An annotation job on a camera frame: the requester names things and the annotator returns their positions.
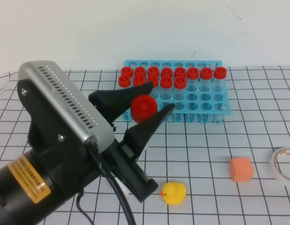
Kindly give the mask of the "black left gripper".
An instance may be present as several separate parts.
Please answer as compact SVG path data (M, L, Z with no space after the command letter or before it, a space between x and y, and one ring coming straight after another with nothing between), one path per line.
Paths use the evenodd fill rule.
M130 108L134 98L148 95L152 90L152 82L120 90L97 90L89 94L89 101L112 123ZM138 159L152 135L174 108L174 103L167 104L150 118L130 127L122 141L110 139L108 142L98 143L100 156L110 171L140 202L146 200L158 188L158 184L141 169Z

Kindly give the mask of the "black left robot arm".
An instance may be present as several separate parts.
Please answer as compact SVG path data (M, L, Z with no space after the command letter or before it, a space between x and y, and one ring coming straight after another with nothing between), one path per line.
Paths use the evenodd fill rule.
M99 176L108 180L127 222L134 225L119 183L140 202L157 189L137 159L175 105L154 110L129 128L121 142L111 137L103 147L95 137L80 140L32 81L21 80L18 94L31 116L31 150L0 169L0 225L36 225L71 197L80 200L84 188Z

